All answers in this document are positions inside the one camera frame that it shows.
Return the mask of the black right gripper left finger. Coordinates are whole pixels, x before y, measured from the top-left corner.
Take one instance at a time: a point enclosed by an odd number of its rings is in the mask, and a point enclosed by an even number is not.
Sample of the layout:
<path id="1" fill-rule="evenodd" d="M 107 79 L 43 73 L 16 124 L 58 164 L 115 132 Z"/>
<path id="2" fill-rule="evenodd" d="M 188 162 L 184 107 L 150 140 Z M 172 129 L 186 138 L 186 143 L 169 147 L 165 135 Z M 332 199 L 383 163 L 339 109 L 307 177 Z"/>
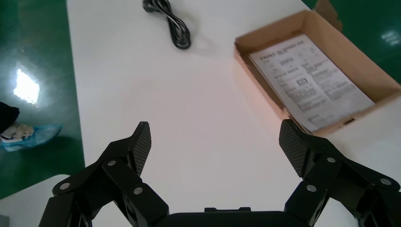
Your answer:
<path id="1" fill-rule="evenodd" d="M 131 136 L 111 142 L 96 162 L 54 186 L 39 225 L 90 227 L 114 203 L 132 226 L 156 226 L 169 207 L 141 179 L 150 149 L 150 126 L 140 122 Z"/>

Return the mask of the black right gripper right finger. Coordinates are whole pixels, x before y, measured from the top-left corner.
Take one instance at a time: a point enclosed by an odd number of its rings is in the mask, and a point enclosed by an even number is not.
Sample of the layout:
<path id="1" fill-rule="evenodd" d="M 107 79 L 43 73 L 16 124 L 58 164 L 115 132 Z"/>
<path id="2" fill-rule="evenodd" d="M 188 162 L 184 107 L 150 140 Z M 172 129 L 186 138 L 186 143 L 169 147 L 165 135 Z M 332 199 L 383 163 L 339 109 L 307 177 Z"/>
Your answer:
<path id="1" fill-rule="evenodd" d="M 401 185 L 394 179 L 345 157 L 328 139 L 303 132 L 291 119 L 282 121 L 279 145 L 322 204 L 340 202 L 360 227 L 401 225 Z"/>

